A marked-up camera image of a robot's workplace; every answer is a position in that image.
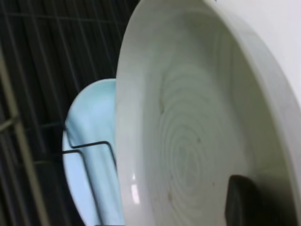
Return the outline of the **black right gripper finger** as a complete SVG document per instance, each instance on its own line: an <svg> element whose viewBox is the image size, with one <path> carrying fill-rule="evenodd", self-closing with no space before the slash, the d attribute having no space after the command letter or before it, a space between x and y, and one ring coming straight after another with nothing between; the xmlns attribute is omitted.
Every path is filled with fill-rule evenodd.
<svg viewBox="0 0 301 226"><path fill-rule="evenodd" d="M225 205L228 226L265 226L266 214L260 192L247 177L232 175L229 178Z"/></svg>

